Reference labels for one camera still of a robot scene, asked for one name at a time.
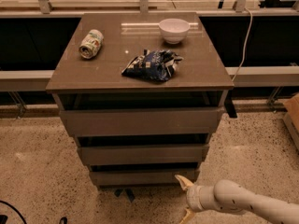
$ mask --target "wooden tabletop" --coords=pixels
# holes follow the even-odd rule
[[[158,23],[180,18],[192,24],[176,45],[164,42]],[[78,47],[91,29],[104,35],[104,44],[91,60],[81,58]],[[163,83],[123,77],[121,71],[144,49],[171,49],[184,60]],[[85,14],[47,86],[48,92],[228,90],[234,86],[195,13]]]

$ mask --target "silver can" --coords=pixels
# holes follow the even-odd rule
[[[94,57],[102,47],[103,41],[103,34],[98,30],[92,29],[82,40],[78,49],[81,56],[85,59]]]

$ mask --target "cabinet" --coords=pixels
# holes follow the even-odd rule
[[[192,25],[180,44],[161,38],[166,18]],[[86,61],[78,46],[91,29],[105,40]],[[165,83],[123,77],[143,49],[171,49],[184,60]],[[103,187],[173,183],[175,174],[195,180],[233,86],[195,13],[85,14],[47,91],[92,182]]]

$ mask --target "floor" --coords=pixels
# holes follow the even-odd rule
[[[284,111],[262,110],[250,103],[237,119],[223,115],[211,138],[198,184],[212,186],[230,179],[256,193],[299,203],[299,152],[284,123]],[[78,158],[55,108],[31,108],[22,119],[0,107],[0,199],[13,204],[31,223],[69,224],[179,223],[187,206],[179,184],[131,188],[131,202],[115,188],[97,189]],[[0,203],[7,224],[22,223]],[[244,216],[199,213],[190,222],[267,223],[252,213]]]

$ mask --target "bowl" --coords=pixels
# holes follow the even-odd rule
[[[182,19],[165,19],[160,21],[159,29],[167,43],[177,44],[187,36],[190,25]]]

